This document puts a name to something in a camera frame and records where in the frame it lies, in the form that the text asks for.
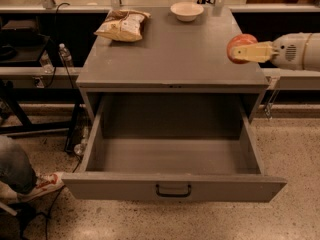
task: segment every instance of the shoe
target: shoe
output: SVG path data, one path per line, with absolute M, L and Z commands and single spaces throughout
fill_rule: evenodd
M 19 202 L 29 202 L 40 196 L 57 191 L 64 186 L 61 180 L 63 172 L 54 172 L 49 175 L 42 175 L 37 179 L 37 185 L 28 194 L 18 194 Z

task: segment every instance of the bowl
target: bowl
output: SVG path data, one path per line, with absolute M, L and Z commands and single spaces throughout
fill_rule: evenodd
M 203 7 L 193 2 L 180 2 L 171 6 L 171 11 L 177 16 L 177 19 L 184 22 L 190 22 L 203 13 Z

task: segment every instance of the speckled floor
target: speckled floor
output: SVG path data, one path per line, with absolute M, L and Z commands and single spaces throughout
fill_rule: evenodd
M 261 112 L 252 124 L 267 173 L 288 180 L 270 203 L 84 201 L 65 188 L 52 208 L 48 239 L 320 239 L 320 109 L 278 106 L 273 115 L 269 121 Z M 60 132 L 16 141 L 37 172 L 72 171 L 77 159 L 63 152 L 65 139 Z M 30 204 L 46 213 L 55 195 Z M 25 237 L 46 239 L 45 225 L 35 218 Z M 18 239 L 17 220 L 5 213 L 0 239 Z

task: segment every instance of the person's leg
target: person's leg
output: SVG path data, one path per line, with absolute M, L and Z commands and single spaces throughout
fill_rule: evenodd
M 21 194 L 29 193 L 37 181 L 24 150 L 6 136 L 0 136 L 0 181 Z

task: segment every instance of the black handle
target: black handle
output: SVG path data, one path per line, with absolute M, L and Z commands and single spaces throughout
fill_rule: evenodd
M 160 197 L 170 197 L 170 198 L 186 198 L 191 195 L 191 185 L 188 184 L 188 192 L 185 194 L 164 194 L 160 193 L 159 184 L 156 185 L 156 193 Z

